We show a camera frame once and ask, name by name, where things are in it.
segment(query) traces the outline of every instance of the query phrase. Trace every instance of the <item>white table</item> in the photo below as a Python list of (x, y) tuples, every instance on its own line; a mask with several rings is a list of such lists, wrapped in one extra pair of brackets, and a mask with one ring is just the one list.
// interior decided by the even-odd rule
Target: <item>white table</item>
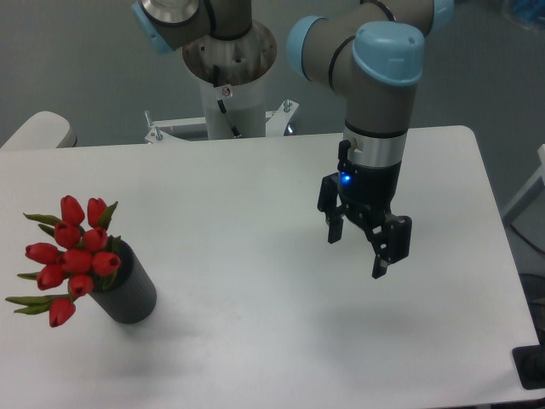
[(541, 398), (511, 349), (537, 344), (473, 133), (412, 130), (393, 211), (409, 258), (371, 278), (351, 223), (316, 210), (339, 135), (0, 153), (2, 297), (46, 236), (22, 212), (119, 200), (111, 233), (158, 288), (138, 325), (89, 297), (64, 326), (2, 302), (0, 396), (17, 408), (409, 408)]

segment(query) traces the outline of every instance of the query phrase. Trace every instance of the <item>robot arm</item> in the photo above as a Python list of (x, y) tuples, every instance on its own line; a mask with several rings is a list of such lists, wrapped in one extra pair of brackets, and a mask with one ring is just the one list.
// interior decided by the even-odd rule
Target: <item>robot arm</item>
[(252, 27), (251, 0), (140, 0), (133, 12), (162, 54), (205, 35), (236, 40)]
[(373, 0), (337, 20), (306, 17), (288, 38), (294, 70), (347, 100), (338, 173), (322, 180), (318, 209), (330, 243), (341, 239), (343, 216), (364, 230), (375, 279), (409, 255), (412, 221), (395, 216), (390, 203), (422, 75), (423, 34), (446, 23), (453, 8), (453, 0)]
[(132, 9), (159, 54), (183, 47), (201, 89), (209, 139), (265, 136), (258, 80), (273, 66), (277, 47), (252, 20), (251, 0), (139, 0)]

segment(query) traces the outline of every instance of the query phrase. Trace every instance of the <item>cable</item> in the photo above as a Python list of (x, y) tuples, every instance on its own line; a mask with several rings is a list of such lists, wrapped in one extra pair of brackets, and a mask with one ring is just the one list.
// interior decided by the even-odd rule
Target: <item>cable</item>
[(545, 256), (545, 250), (537, 247), (531, 241), (529, 241), (513, 224), (509, 225), (509, 227), (511, 227), (511, 230), (513, 230), (513, 233), (515, 233), (517, 236), (519, 236), (522, 241), (524, 241), (526, 244), (528, 244), (528, 246), (530, 246), (532, 249), (537, 251), (542, 256)]

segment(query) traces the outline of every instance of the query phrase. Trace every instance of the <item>screw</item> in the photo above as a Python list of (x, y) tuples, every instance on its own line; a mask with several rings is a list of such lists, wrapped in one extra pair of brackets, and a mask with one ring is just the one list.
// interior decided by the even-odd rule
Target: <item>screw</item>
[(151, 128), (153, 126), (152, 115), (149, 111), (144, 111), (144, 116), (146, 117), (147, 127)]
[(161, 130), (158, 126), (155, 127), (155, 139), (157, 139), (158, 141), (163, 140), (163, 134), (161, 133)]
[(284, 112), (289, 112), (292, 105), (290, 100), (284, 101)]

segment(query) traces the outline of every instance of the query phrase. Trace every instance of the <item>tulip leaf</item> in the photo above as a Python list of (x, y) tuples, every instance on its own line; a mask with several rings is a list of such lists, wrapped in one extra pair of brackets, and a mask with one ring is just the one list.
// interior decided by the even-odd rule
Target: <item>tulip leaf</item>
[(39, 223), (37, 225), (39, 228), (41, 228), (46, 234), (50, 235), (51, 237), (55, 238), (55, 229), (51, 226), (48, 226), (47, 224)]
[(107, 291), (110, 289), (110, 287), (115, 282), (116, 278), (118, 276), (118, 271), (114, 271), (112, 274), (105, 277), (104, 282), (102, 283), (102, 290)]
[(32, 305), (30, 307), (19, 308), (19, 309), (16, 309), (14, 313), (26, 314), (26, 315), (38, 315), (41, 313), (45, 313), (48, 310), (49, 310), (49, 304), (41, 304), (41, 305)]
[(65, 296), (42, 296), (42, 297), (7, 297), (7, 302), (12, 302), (13, 304), (26, 305), (27, 307), (33, 305), (50, 305), (53, 300), (59, 297)]
[(23, 213), (25, 217), (28, 220), (33, 220), (34, 222), (40, 222), (43, 224), (48, 224), (50, 226), (54, 226), (58, 222), (62, 222), (62, 220), (57, 216), (52, 215), (27, 215), (26, 213)]
[(112, 238), (112, 253), (118, 253), (119, 250), (119, 244), (121, 243), (121, 236), (113, 237)]
[(83, 244), (83, 240), (79, 240), (79, 241), (74, 245), (74, 249), (85, 250), (85, 245)]
[(110, 227), (110, 222), (112, 221), (112, 215), (115, 209), (118, 207), (118, 202), (109, 205), (105, 208), (105, 210), (102, 212), (102, 214), (99, 217), (99, 220), (97, 224), (107, 230)]
[(21, 277), (22, 279), (32, 279), (36, 281), (38, 274), (40, 273), (39, 272), (38, 273), (22, 273), (22, 274), (17, 274), (17, 277)]

